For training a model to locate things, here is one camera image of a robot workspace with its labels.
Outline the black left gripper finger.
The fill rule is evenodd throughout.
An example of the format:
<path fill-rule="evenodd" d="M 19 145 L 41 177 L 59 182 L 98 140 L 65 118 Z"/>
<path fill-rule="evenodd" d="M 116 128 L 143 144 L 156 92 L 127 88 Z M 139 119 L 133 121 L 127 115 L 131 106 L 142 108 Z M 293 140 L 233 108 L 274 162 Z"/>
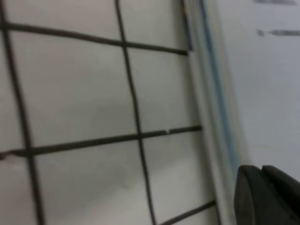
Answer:
<path fill-rule="evenodd" d="M 241 165 L 234 211 L 237 225 L 299 225 L 300 183 L 271 165 Z"/>

